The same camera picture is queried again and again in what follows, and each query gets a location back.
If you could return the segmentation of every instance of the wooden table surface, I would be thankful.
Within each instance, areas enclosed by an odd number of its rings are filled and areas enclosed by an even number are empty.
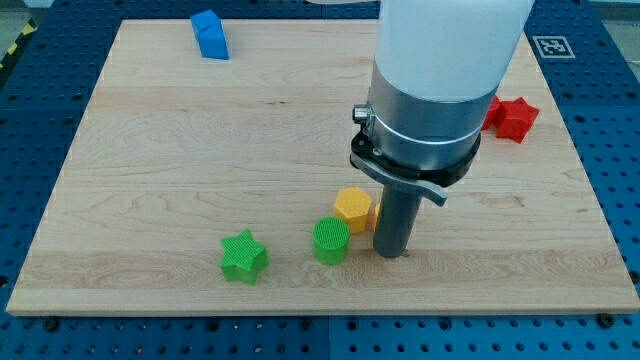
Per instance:
[[[370,231],[319,264],[311,230],[351,168],[374,21],[225,21],[231,61],[185,20],[124,21],[53,190],[14,315],[632,312],[636,291],[523,38],[499,95],[541,109],[525,143],[484,133],[445,208],[427,201],[407,257]],[[222,277],[220,239],[250,228],[271,264]]]

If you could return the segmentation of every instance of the green star-shaped block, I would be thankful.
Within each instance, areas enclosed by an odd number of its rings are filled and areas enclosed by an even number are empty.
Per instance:
[[[220,267],[225,280],[255,285],[258,273],[269,265],[266,246],[253,240],[249,229],[221,241],[224,257]]]

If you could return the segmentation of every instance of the green cylinder block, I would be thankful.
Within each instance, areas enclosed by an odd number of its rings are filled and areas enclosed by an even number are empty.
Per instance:
[[[313,228],[313,255],[325,265],[338,265],[347,257],[351,232],[347,223],[326,217]]]

